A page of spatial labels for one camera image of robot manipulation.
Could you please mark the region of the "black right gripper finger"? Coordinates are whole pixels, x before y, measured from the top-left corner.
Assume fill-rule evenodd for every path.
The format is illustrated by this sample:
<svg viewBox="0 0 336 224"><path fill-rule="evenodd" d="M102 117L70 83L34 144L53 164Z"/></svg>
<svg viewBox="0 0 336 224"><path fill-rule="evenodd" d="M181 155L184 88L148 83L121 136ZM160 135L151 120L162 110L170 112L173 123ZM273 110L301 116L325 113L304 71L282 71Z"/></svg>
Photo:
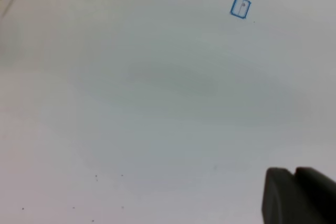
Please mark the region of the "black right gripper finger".
<svg viewBox="0 0 336 224"><path fill-rule="evenodd" d="M265 224L335 223L335 181L311 167L271 167L261 212Z"/></svg>

